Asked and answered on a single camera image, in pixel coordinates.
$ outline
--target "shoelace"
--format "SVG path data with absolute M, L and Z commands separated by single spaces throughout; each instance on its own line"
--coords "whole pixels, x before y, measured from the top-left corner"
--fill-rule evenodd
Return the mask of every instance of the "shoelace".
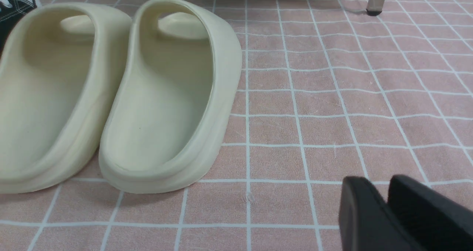
M 5 6 L 6 8 L 13 7 L 13 5 L 8 0 L 0 0 L 0 3 L 2 3 L 2 5 Z

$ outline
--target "slide sandal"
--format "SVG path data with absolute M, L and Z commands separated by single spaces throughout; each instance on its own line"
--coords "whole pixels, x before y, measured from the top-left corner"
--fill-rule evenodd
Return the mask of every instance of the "slide sandal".
M 58 184 L 98 147 L 126 66 L 132 19 L 90 3 L 28 13 L 0 61 L 0 194 Z
M 473 212 L 416 180 L 394 175 L 388 205 L 427 250 L 473 250 Z
M 183 0 L 146 2 L 100 142 L 103 177 L 138 194 L 202 178 L 223 142 L 241 68 L 241 46 L 225 20 Z
M 364 177 L 343 179 L 338 224 L 343 251 L 427 251 Z

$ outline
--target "grid pattern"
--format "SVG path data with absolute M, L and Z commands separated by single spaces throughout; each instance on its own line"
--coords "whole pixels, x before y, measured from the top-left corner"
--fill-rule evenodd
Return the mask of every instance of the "grid pattern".
M 147 0 L 86 1 L 129 15 Z M 346 175 L 384 197 L 407 174 L 473 209 L 473 0 L 187 0 L 227 20 L 243 71 L 198 183 L 110 187 L 97 158 L 43 191 L 0 195 L 0 250 L 340 251 Z

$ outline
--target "sneaker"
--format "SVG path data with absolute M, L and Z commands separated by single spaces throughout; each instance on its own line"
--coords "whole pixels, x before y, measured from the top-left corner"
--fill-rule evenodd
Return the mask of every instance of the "sneaker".
M 37 7 L 41 7 L 39 0 L 0 0 L 0 54 L 13 27 Z

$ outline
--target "cream slide sandal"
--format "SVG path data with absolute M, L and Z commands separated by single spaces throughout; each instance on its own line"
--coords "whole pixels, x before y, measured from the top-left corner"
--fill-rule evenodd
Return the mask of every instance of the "cream slide sandal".
M 98 147 L 125 72 L 132 19 L 90 3 L 27 14 L 0 61 L 0 194 L 58 184 Z
M 137 194 L 202 178 L 223 142 L 241 68 L 240 42 L 223 19 L 183 0 L 145 3 L 100 142 L 103 176 Z

